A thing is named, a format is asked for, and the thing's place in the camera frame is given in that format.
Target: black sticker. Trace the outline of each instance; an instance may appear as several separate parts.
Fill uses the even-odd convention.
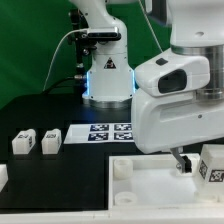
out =
[[[223,182],[224,170],[212,170],[209,182],[217,183]]]
[[[89,134],[88,141],[107,141],[109,138],[109,133],[92,133]]]
[[[19,135],[18,138],[28,138],[29,135]]]
[[[114,133],[114,140],[118,141],[131,141],[133,140],[133,136],[131,132],[115,132]]]
[[[56,138],[56,134],[48,134],[46,138]]]
[[[202,160],[201,161],[200,168],[199,168],[199,173],[201,174],[201,176],[203,177],[203,179],[205,179],[206,174],[207,174],[207,171],[208,171],[208,167],[206,166],[206,164]]]
[[[112,60],[112,58],[109,58],[106,65],[104,66],[104,69],[116,69],[116,66]]]
[[[131,131],[132,127],[131,127],[131,124],[115,124],[114,130],[115,131]]]
[[[93,124],[90,131],[109,131],[109,124]]]

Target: black label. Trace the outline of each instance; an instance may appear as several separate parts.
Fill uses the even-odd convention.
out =
[[[104,66],[104,69],[116,69],[116,66],[112,60],[112,58],[109,58],[106,65]]]

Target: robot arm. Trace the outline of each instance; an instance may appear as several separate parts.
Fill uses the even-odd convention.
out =
[[[167,5],[171,49],[135,71],[140,89],[133,97],[132,128],[144,153],[224,136],[224,24],[217,23],[224,2],[167,0]]]
[[[102,108],[130,105],[135,92],[134,72],[128,65],[127,28],[107,12],[107,4],[134,0],[70,0],[85,17],[88,38],[96,41],[92,67],[87,72],[87,91],[83,102]]]

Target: table surface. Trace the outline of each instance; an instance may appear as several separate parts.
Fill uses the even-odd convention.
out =
[[[124,123],[130,108],[100,109],[82,105],[73,94],[27,95],[0,110],[0,163],[9,181],[0,193],[0,213],[105,210],[111,155],[142,155],[134,143],[62,145],[57,155],[43,155],[41,140],[58,128],[64,139],[70,124]],[[21,130],[35,129],[29,155],[15,156],[11,141]],[[200,152],[202,143],[185,147]]]

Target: cable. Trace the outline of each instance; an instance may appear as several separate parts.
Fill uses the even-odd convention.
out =
[[[44,92],[45,89],[46,89],[47,82],[48,82],[48,79],[49,79],[49,77],[50,77],[51,70],[52,70],[52,67],[53,67],[55,58],[56,58],[56,56],[57,56],[57,53],[58,53],[58,51],[59,51],[59,49],[60,49],[60,47],[61,47],[63,41],[64,41],[65,38],[67,38],[69,35],[71,35],[71,34],[73,34],[73,33],[82,32],[82,31],[87,31],[87,29],[72,30],[72,31],[68,32],[68,33],[61,39],[61,41],[59,42],[59,44],[58,44],[58,46],[57,46],[57,48],[56,48],[56,50],[55,50],[55,52],[54,52],[53,58],[52,58],[52,60],[51,60],[51,64],[50,64],[50,68],[49,68],[49,70],[48,70],[47,78],[46,78],[45,83],[44,83],[43,92]]]
[[[58,86],[59,84],[61,84],[62,82],[68,81],[68,80],[74,80],[74,77],[67,77],[67,78],[57,81],[52,86],[50,86],[48,89],[45,89],[41,94],[47,95],[48,93],[51,92],[51,90],[60,87],[60,86]]]
[[[149,19],[148,19],[148,17],[147,17],[147,14],[146,14],[146,11],[145,11],[145,9],[144,9],[144,6],[142,5],[141,0],[138,0],[138,1],[139,1],[139,5],[140,5],[140,7],[141,7],[141,10],[142,10],[142,12],[143,12],[143,15],[144,15],[144,17],[145,17],[145,20],[146,20],[146,22],[147,22],[147,24],[148,24],[148,26],[149,26],[149,29],[150,29],[151,32],[152,32],[152,36],[153,36],[153,38],[154,38],[154,40],[155,40],[155,42],[156,42],[156,45],[157,45],[157,47],[159,48],[160,52],[163,53],[163,50],[162,50],[162,48],[161,48],[161,46],[160,46],[160,44],[159,44],[159,41],[158,41],[158,39],[157,39],[157,37],[156,37],[156,34],[155,34],[155,32],[154,32],[154,30],[153,30],[153,28],[152,28],[152,25],[151,25],[151,23],[150,23],[150,21],[149,21]]]

